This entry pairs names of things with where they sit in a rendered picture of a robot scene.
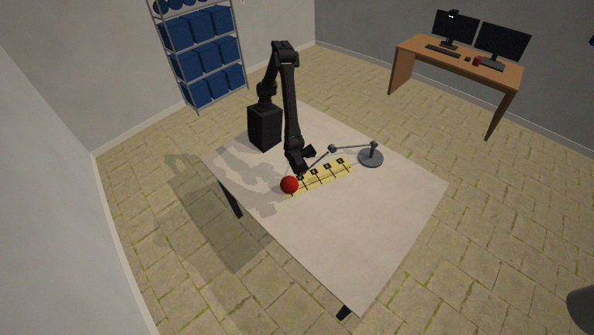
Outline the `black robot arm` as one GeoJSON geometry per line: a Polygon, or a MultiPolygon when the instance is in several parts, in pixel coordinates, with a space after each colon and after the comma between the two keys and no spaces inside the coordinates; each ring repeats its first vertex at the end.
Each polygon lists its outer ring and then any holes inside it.
{"type": "Polygon", "coordinates": [[[303,173],[306,169],[306,161],[303,158],[312,158],[316,156],[316,150],[311,144],[304,148],[305,141],[302,138],[298,122],[294,69],[295,67],[299,67],[299,53],[294,50],[288,40],[280,42],[272,40],[271,48],[272,59],[270,57],[265,77],[262,82],[258,82],[256,86],[259,100],[258,104],[254,105],[254,109],[260,113],[276,109],[276,105],[272,103],[271,96],[277,94],[278,85],[275,78],[279,71],[282,82],[282,97],[285,114],[284,155],[289,161],[293,173],[298,175],[303,173]]]}

